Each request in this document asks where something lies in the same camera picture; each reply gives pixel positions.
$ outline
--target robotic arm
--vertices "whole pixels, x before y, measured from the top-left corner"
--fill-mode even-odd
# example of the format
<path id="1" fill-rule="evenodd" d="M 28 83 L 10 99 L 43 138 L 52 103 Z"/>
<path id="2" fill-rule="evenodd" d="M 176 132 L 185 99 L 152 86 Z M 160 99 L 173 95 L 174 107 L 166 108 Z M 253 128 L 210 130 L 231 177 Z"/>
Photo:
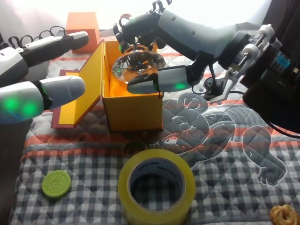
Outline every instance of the robotic arm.
<path id="1" fill-rule="evenodd" d="M 62 56 L 71 49 L 86 45 L 85 31 L 66 37 L 46 37 L 26 44 L 24 48 L 0 50 L 0 124 L 16 123 L 40 115 L 80 97 L 85 84 L 78 76 L 64 76 L 36 82 L 18 82 L 28 68 Z"/>
<path id="2" fill-rule="evenodd" d="M 222 1 L 208 2 L 221 4 Z M 150 43 L 157 40 L 194 61 L 190 66 L 168 67 L 151 75 L 138 75 L 128 82 L 127 90 L 154 93 L 192 88 L 201 81 L 209 66 L 212 78 L 204 82 L 206 92 L 203 93 L 207 101 L 215 103 L 227 99 L 240 81 L 248 88 L 243 95 L 244 102 L 268 124 L 300 133 L 299 64 L 280 51 L 282 45 L 274 37 L 270 25 L 249 23 L 246 10 L 242 14 L 231 12 L 230 3 L 226 1 L 225 4 L 227 9 L 222 10 L 226 14 L 209 17 L 202 11 L 187 13 L 179 1 L 167 8 L 156 1 L 153 10 L 130 19 L 121 25 L 121 30 L 115 24 L 113 30 L 122 51 L 135 42 L 151 48 Z M 234 17 L 222 20 L 220 15 Z M 251 37 L 245 30 L 258 30 L 258 35 Z M 227 72 L 215 78 L 212 65 L 217 61 Z"/>

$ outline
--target transparent glass object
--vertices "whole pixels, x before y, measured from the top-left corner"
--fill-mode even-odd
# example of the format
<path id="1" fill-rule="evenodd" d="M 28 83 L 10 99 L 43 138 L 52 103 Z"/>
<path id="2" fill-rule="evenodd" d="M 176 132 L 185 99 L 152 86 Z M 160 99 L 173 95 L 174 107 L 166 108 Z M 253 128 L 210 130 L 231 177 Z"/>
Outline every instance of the transparent glass object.
<path id="1" fill-rule="evenodd" d="M 128 83 L 141 74 L 157 73 L 165 66 L 164 58 L 143 45 L 131 46 L 112 66 L 112 73 L 119 81 Z"/>

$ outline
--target white wall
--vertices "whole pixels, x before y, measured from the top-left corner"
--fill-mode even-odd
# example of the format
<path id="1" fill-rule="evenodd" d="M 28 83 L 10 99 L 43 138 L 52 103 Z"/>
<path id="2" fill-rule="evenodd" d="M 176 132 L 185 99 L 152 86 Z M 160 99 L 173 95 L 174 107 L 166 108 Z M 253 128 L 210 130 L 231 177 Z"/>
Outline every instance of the white wall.
<path id="1" fill-rule="evenodd" d="M 251 9 L 256 6 L 248 0 L 239 1 L 251 4 Z M 152 2 L 154 0 L 0 0 L 0 32 L 4 41 L 7 41 L 10 36 L 31 35 L 36 37 L 41 31 L 48 30 L 54 25 L 65 27 L 68 12 L 88 11 L 96 11 L 100 29 L 109 29 L 124 13 L 131 15 L 146 13 L 152 8 Z M 260 0 L 260 2 L 264 2 L 259 4 L 259 7 L 263 6 L 263 9 L 260 9 L 260 15 L 256 16 L 264 17 L 263 14 L 266 13 L 271 0 Z M 191 8 L 192 6 L 187 5 L 182 10 L 189 11 Z M 234 15 L 236 10 L 236 8 L 232 8 L 230 12 L 224 12 L 224 19 L 228 15 Z"/>

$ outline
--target green disc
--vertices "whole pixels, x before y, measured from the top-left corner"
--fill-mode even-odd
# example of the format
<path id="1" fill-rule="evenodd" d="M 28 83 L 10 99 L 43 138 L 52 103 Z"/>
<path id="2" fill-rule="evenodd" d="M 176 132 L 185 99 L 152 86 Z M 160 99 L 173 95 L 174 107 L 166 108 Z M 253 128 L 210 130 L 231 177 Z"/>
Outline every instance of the green disc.
<path id="1" fill-rule="evenodd" d="M 62 170 L 55 170 L 45 176 L 42 182 L 44 194 L 50 198 L 61 198 L 71 187 L 69 174 Z"/>

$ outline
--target tape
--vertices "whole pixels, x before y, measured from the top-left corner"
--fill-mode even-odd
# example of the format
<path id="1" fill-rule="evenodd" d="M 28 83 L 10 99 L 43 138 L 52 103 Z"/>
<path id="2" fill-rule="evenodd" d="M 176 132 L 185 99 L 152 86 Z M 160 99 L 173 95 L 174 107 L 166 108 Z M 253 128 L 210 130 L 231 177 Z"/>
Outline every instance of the tape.
<path id="1" fill-rule="evenodd" d="M 153 211 L 135 201 L 131 186 L 146 174 L 166 177 L 179 186 L 181 196 L 171 208 Z M 126 162 L 119 175 L 118 192 L 124 215 L 131 225 L 181 225 L 195 196 L 195 179 L 181 157 L 167 150 L 150 149 L 137 153 Z"/>

